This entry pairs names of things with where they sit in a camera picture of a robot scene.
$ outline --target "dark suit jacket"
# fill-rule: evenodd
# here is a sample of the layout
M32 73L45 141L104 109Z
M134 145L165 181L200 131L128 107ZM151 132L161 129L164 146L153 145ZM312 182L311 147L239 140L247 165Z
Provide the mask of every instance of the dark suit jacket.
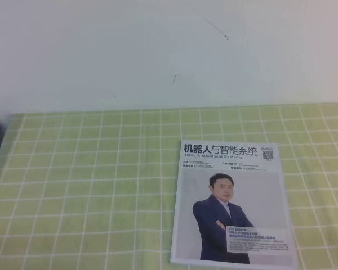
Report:
M250 263L246 253L226 252L226 231L215 222L224 226L254 227L242 208L228 203L230 216L214 195L193 206L193 214L198 222L202 236L201 260L215 260L229 263Z

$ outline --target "white shirt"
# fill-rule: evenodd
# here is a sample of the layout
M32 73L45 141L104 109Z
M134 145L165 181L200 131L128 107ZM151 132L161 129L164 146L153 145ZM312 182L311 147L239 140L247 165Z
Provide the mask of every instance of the white shirt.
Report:
M230 210L229 210L228 202L225 203L225 202L219 200L218 198L216 198L216 199L222 204L222 206L223 206L223 207L225 208L225 210L228 212L229 216L232 217L232 216L230 215Z

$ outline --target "green grid pattern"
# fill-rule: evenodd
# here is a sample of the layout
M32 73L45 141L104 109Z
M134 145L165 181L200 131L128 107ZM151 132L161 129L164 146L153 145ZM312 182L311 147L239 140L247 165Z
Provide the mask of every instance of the green grid pattern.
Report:
M13 115L0 270L215 269L169 262L181 138L279 143L300 269L338 269L336 103Z

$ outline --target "magazine cover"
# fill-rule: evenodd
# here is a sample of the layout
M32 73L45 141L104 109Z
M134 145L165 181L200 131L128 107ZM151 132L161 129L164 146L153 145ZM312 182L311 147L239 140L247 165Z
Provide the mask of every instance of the magazine cover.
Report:
M181 141L171 262L298 269L277 144Z

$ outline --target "white wall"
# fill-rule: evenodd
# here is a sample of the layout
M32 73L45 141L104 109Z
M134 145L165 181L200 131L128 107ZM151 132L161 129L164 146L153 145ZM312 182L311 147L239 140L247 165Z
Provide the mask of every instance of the white wall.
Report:
M338 0L0 0L0 110L331 101Z

